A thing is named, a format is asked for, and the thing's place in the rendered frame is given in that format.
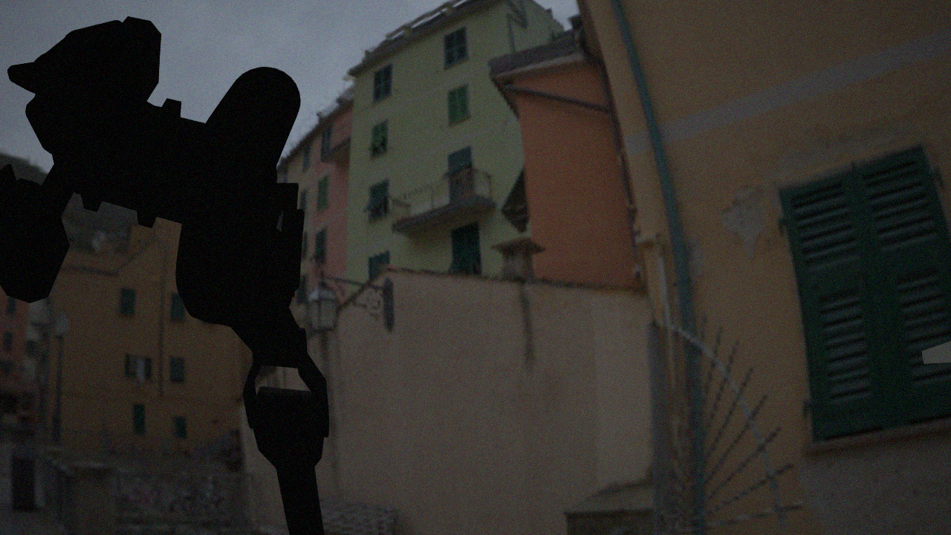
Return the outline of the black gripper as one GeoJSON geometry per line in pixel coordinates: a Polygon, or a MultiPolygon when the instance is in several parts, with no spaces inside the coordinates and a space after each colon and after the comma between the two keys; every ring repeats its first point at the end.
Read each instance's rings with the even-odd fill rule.
{"type": "MultiPolygon", "coordinates": [[[[152,21],[128,16],[123,20],[143,78],[145,100],[159,82],[162,33],[152,21]]],[[[136,210],[138,224],[153,228],[164,218],[164,187],[172,157],[193,120],[181,117],[181,101],[166,98],[166,117],[159,126],[141,126],[130,138],[138,155],[119,172],[91,175],[50,173],[39,185],[16,180],[13,166],[0,170],[0,285],[7,296],[36,302],[50,296],[67,256],[69,241],[62,211],[71,196],[81,195],[82,207],[98,211],[103,202],[136,210]]]]}

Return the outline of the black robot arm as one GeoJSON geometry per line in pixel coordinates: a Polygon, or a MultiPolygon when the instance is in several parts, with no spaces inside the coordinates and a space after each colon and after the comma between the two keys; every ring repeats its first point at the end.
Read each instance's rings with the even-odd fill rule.
{"type": "MultiPolygon", "coordinates": [[[[77,28],[33,62],[26,117],[58,172],[119,172],[138,155],[128,143],[135,132],[166,117],[145,100],[129,38],[119,20],[77,28]]],[[[286,72],[244,72],[207,122],[181,135],[163,213],[181,224],[175,277],[189,315],[233,328],[253,352],[242,397],[259,452],[276,468],[289,535],[324,535],[315,465],[329,435],[327,385],[289,309],[305,211],[299,184],[276,182],[299,108],[286,72]],[[261,364],[298,368],[310,391],[257,393],[261,364]]]]}

